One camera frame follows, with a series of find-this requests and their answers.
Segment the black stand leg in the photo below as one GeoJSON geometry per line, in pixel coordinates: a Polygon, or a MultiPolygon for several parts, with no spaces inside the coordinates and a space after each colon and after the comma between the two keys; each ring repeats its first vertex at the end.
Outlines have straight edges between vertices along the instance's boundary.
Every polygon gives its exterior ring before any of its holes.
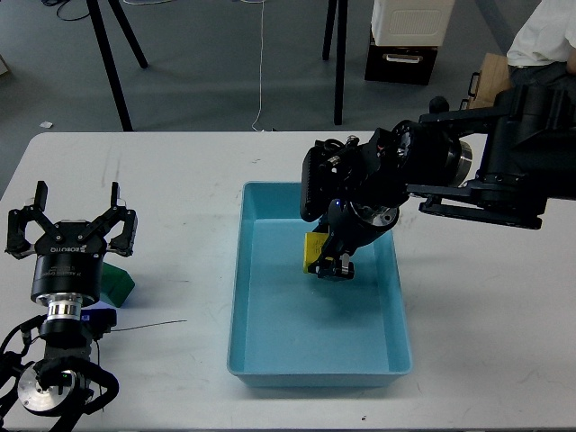
{"type": "Polygon", "coordinates": [[[334,92],[334,124],[342,124],[344,104],[344,67],[346,62],[346,32],[348,0],[338,0],[338,27],[336,45],[336,90],[334,92]]]}
{"type": "Polygon", "coordinates": [[[330,45],[332,44],[332,32],[334,31],[334,21],[336,19],[336,5],[338,0],[328,0],[328,13],[326,15],[326,30],[324,31],[324,46],[322,48],[322,59],[327,61],[330,58],[330,45]]]}
{"type": "Polygon", "coordinates": [[[102,54],[106,75],[108,75],[108,81],[110,81],[110,88],[112,89],[112,95],[116,102],[116,109],[120,116],[120,123],[125,132],[132,132],[133,128],[130,116],[128,115],[128,107],[126,106],[124,94],[122,93],[118,71],[116,70],[116,65],[114,65],[114,58],[112,56],[112,50],[110,49],[110,42],[108,42],[108,36],[106,36],[106,29],[104,28],[104,21],[100,13],[98,0],[86,0],[86,4],[88,5],[88,12],[90,13],[96,39],[98,40],[98,46],[100,47],[100,53],[102,54]]]}
{"type": "Polygon", "coordinates": [[[140,45],[136,40],[136,36],[134,36],[134,32],[130,27],[128,18],[126,18],[126,15],[122,10],[119,1],[108,0],[108,3],[110,4],[112,11],[114,12],[114,15],[116,15],[116,19],[118,20],[118,23],[120,24],[122,31],[124,32],[124,36],[126,36],[126,39],[128,40],[128,43],[130,44],[130,47],[132,48],[132,51],[134,52],[134,55],[136,56],[136,60],[140,64],[140,67],[143,69],[147,68],[148,62],[146,61],[144,53],[142,52],[142,49],[140,48],[140,45]]]}

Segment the yellow block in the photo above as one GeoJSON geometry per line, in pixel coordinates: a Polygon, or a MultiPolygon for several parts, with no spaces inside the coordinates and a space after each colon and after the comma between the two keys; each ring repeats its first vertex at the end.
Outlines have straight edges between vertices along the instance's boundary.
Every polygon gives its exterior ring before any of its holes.
{"type": "Polygon", "coordinates": [[[318,259],[327,238],[327,232],[306,233],[304,237],[304,273],[309,273],[308,266],[318,259]]]}

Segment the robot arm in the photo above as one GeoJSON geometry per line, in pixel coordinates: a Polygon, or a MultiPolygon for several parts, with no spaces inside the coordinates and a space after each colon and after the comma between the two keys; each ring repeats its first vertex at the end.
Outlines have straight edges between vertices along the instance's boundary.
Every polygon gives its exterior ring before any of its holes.
{"type": "Polygon", "coordinates": [[[350,257],[391,229],[413,195],[426,198],[425,213],[539,229],[548,198],[576,199],[574,109],[565,92],[519,87],[493,108],[425,114],[364,145],[317,141],[302,167],[300,210],[328,237],[309,273],[354,277],[350,257]],[[473,133],[487,134],[486,146],[462,184],[472,152],[460,138],[473,133]]]}
{"type": "Polygon", "coordinates": [[[113,183],[110,208],[91,222],[52,223],[43,213],[48,196],[44,182],[38,182],[31,202],[10,211],[5,251],[18,259],[37,254],[31,299],[46,306],[48,313],[16,327],[0,346],[0,386],[15,378],[14,387],[0,398],[0,430],[4,416],[18,399],[32,414],[60,417],[51,430],[64,432],[72,430],[82,414],[96,412],[118,394],[114,375],[90,361],[92,342],[116,325],[116,310],[82,308],[100,299],[104,255],[132,255],[136,212],[119,203],[119,193],[118,184],[113,183]],[[44,231],[35,244],[25,237],[31,221],[44,231]],[[123,222],[122,231],[108,243],[104,236],[118,222],[123,222]],[[46,342],[44,358],[22,364],[33,329],[46,342]],[[22,352],[6,352],[18,330],[22,332],[22,352]],[[91,383],[106,392],[93,398],[91,383]]]}

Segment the gray floor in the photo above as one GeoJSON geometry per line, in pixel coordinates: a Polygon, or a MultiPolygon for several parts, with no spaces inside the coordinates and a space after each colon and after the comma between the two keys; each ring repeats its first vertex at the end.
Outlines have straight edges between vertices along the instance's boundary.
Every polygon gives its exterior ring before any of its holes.
{"type": "MultiPolygon", "coordinates": [[[[350,2],[344,124],[334,126],[335,61],[320,59],[327,1],[266,0],[259,129],[389,129],[416,120],[436,95],[456,108],[484,54],[506,51],[538,1],[456,0],[428,86],[364,81],[373,3],[350,2]]],[[[107,2],[101,4],[135,130],[252,131],[260,4],[122,3],[150,63],[146,70],[131,55],[107,2]]],[[[83,0],[62,11],[66,17],[85,12],[83,0]]],[[[30,139],[45,131],[41,122],[52,122],[50,131],[57,132],[122,130],[90,19],[63,22],[40,0],[4,0],[0,55],[12,71],[0,76],[0,194],[30,139]]]]}

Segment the light blue bin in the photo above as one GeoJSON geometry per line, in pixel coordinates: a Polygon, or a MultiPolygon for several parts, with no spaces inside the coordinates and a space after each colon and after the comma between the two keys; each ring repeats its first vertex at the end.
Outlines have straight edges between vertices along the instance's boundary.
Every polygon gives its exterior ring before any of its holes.
{"type": "Polygon", "coordinates": [[[352,256],[355,278],[302,271],[316,223],[300,184],[244,186],[229,371],[258,387],[382,387],[412,367],[392,233],[352,256]]]}

